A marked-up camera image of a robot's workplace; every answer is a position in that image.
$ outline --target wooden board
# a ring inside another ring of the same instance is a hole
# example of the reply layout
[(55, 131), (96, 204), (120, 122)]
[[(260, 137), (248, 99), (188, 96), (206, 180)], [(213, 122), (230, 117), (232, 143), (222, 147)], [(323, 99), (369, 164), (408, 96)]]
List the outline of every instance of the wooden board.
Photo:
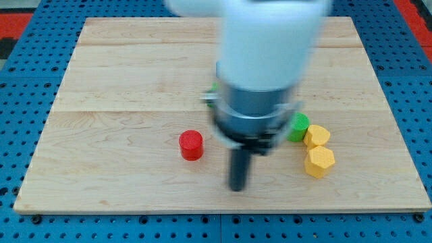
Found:
[[(350, 18), (328, 18), (296, 100), (331, 131), (336, 165), (304, 172), (302, 143), (257, 157), (243, 192), (199, 101), (217, 19), (89, 18), (15, 203), (23, 214), (426, 211), (429, 198)], [(200, 161), (179, 135), (202, 132)]]

